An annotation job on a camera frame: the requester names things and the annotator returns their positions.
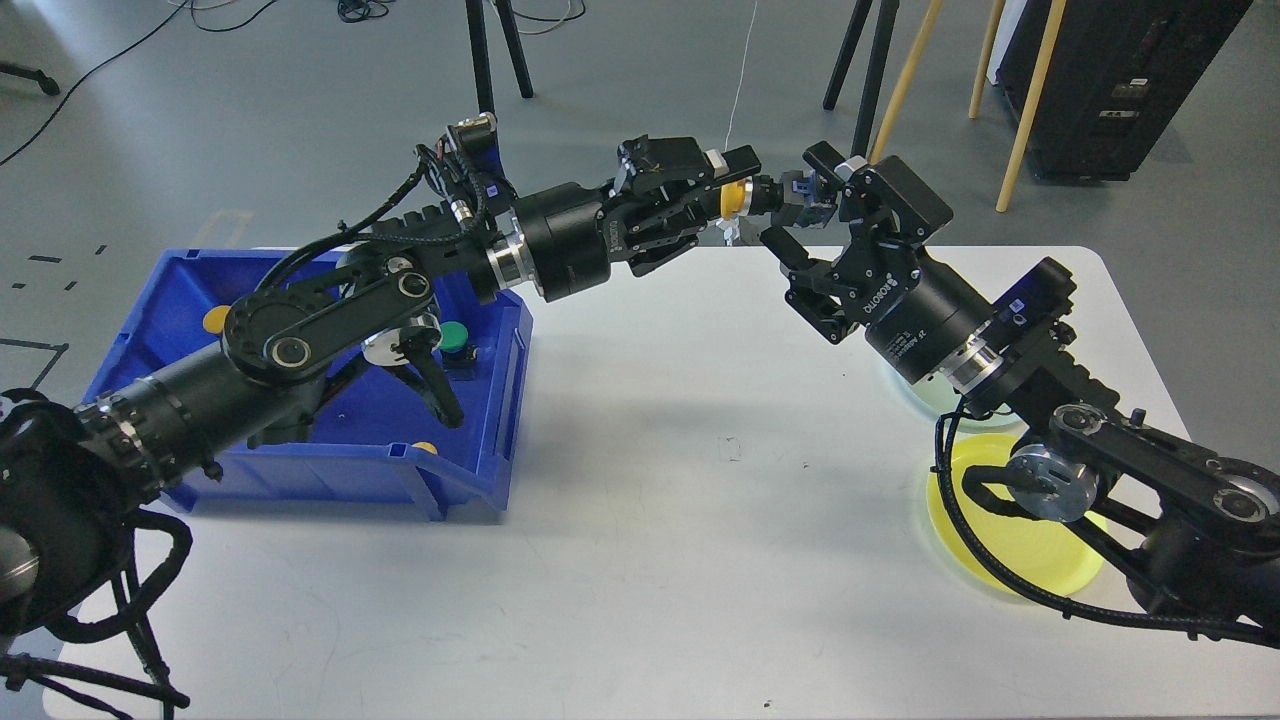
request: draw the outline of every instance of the yellow plate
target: yellow plate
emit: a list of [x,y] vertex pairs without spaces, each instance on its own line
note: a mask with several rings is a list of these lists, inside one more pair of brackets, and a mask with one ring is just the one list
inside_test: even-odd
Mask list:
[[[978,507],[960,489],[960,479],[966,468],[970,465],[1004,465],[1009,460],[1009,452],[1016,439],[1006,434],[980,434],[957,441],[951,456],[951,479],[956,488],[956,498],[960,501],[960,509],[973,527],[973,532],[991,550],[991,553],[1007,565],[1010,570],[1050,592],[1071,594],[1089,584],[1089,580],[1098,574],[1102,568],[1102,557],[1098,553],[1089,550],[1087,544],[1071,534],[1071,530],[1059,523],[992,515]],[[997,496],[1010,500],[1005,488],[992,486],[992,491]],[[960,561],[960,565],[988,585],[1014,593],[988,573],[965,547],[960,533],[956,532],[951,518],[947,516],[947,511],[942,506],[938,478],[933,473],[929,473],[925,498],[933,530],[938,534],[942,544]],[[1087,518],[1103,530],[1107,528],[1106,519],[1093,512],[1089,512]]]

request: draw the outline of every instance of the black box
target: black box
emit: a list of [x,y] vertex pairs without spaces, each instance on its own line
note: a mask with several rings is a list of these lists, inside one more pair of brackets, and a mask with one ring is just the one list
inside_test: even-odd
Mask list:
[[[1046,179],[1129,179],[1252,0],[1070,0],[1029,155]],[[1015,114],[1050,0],[1029,0],[996,79]]]

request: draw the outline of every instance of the black stand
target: black stand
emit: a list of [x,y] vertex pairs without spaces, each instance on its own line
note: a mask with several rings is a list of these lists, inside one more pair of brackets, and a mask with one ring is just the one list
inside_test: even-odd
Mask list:
[[[879,14],[876,18],[876,35],[872,37],[872,56],[867,61],[867,79],[863,82],[863,101],[858,106],[858,124],[854,127],[852,155],[865,158],[870,145],[872,123],[876,120],[876,104],[879,102],[879,90],[884,82],[884,63],[888,59],[888,41],[893,36],[897,8],[899,0],[881,0]],[[872,0],[858,0],[854,4],[845,40],[840,44],[840,55],[836,56],[836,67],[831,70],[831,81],[827,83],[827,95],[822,99],[824,110],[836,108],[836,99],[840,97],[840,88],[845,86],[845,78],[849,77],[849,64],[854,59],[854,50],[858,49],[858,40],[863,36],[870,10]]]
[[[481,113],[493,113],[493,73],[489,70],[489,44],[484,32],[485,0],[466,0],[467,32],[471,36],[471,65],[476,74],[476,99]],[[507,36],[507,50],[511,53],[511,65],[516,70],[516,83],[520,96],[534,96],[534,83],[529,79],[529,65],[525,64],[525,49],[520,45],[520,32],[516,29],[516,15],[511,10],[511,0],[494,0],[502,33]]]
[[46,76],[44,70],[37,70],[35,68],[28,68],[24,65],[14,65],[10,63],[0,63],[0,74],[15,76],[36,81],[40,83],[40,90],[45,95],[52,96],[61,92],[61,88],[58,87],[58,83],[54,82],[54,78]]

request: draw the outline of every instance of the green object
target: green object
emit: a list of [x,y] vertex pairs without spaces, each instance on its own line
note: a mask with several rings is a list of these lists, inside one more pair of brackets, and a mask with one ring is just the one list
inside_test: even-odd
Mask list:
[[457,320],[440,323],[440,352],[457,352],[467,346],[471,333]]

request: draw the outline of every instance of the bolt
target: bolt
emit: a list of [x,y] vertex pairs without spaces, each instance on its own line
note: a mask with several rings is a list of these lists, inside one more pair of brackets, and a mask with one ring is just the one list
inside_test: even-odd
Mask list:
[[401,292],[408,297],[422,297],[431,290],[431,283],[417,273],[404,273],[399,282]]
[[311,346],[302,338],[282,337],[271,345],[271,359],[282,368],[298,368],[311,359]]
[[1089,416],[1079,410],[1068,410],[1062,413],[1062,424],[1076,430],[1083,430],[1089,427]]

